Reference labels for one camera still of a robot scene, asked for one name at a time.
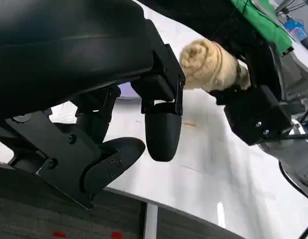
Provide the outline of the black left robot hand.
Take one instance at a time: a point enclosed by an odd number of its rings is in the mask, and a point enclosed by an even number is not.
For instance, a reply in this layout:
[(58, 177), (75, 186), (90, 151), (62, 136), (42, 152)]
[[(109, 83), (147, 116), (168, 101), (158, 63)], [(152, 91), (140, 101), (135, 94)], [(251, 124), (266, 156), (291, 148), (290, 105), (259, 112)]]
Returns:
[[(105, 141), (119, 85), (141, 97), (145, 141)], [(185, 76), (132, 0), (0, 0), (0, 143), (9, 167), (86, 209), (148, 150), (171, 161)]]

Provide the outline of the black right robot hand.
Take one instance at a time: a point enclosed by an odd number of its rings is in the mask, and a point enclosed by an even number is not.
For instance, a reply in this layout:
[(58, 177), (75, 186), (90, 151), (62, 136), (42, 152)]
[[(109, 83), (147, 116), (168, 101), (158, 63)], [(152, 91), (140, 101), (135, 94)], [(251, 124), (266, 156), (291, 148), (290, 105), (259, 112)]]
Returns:
[(222, 85), (209, 92), (216, 98), (216, 103), (270, 108), (284, 101), (287, 93), (275, 43), (261, 42), (257, 47), (247, 46), (242, 56), (246, 67), (224, 64)]

